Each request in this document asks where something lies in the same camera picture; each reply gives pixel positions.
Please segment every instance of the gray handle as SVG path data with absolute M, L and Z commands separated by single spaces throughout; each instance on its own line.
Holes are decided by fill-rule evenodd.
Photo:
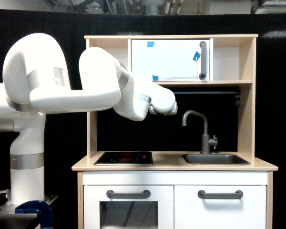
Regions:
M 201 199 L 241 199 L 243 192 L 237 190 L 235 193 L 206 193 L 203 190 L 198 191 L 198 196 Z
M 138 193 L 115 193 L 112 190 L 108 190 L 106 195 L 110 199 L 147 199 L 151 196 L 151 192 L 144 190 Z
M 201 73 L 199 74 L 199 79 L 204 80 L 206 77 L 206 42 L 200 42 L 201 47 Z

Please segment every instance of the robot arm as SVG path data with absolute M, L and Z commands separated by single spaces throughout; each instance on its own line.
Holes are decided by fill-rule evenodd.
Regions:
M 100 48 L 83 52 L 79 62 L 82 90 L 70 87 L 59 44 L 37 33 L 16 42 L 3 65 L 0 83 L 0 132 L 19 136 L 10 148 L 11 201 L 44 199 L 43 136 L 46 114 L 114 108 L 131 120 L 146 117 L 151 100 L 160 114 L 175 105 L 174 94 L 127 68 Z

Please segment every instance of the cabinet door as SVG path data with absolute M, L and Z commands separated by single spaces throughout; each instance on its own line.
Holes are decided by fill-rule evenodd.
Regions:
M 173 186 L 84 186 L 84 227 L 173 229 Z
M 202 199 L 206 194 L 235 193 L 241 199 Z M 175 186 L 175 229 L 265 229 L 266 186 Z

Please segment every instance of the faucet handle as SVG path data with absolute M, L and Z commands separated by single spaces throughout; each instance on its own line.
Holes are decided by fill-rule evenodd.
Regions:
M 209 146 L 214 146 L 214 149 L 216 149 L 217 145 L 218 145 L 217 137 L 213 135 L 213 138 L 210 138 L 209 140 Z

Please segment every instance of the drawer handle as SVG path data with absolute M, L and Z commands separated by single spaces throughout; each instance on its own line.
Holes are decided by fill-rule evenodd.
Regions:
M 108 190 L 106 195 L 110 199 L 147 199 L 151 196 L 151 192 L 144 190 L 143 192 L 135 193 L 115 193 L 112 190 Z
M 198 191 L 198 196 L 201 199 L 241 199 L 243 192 L 237 190 L 235 193 L 206 193 L 203 190 Z

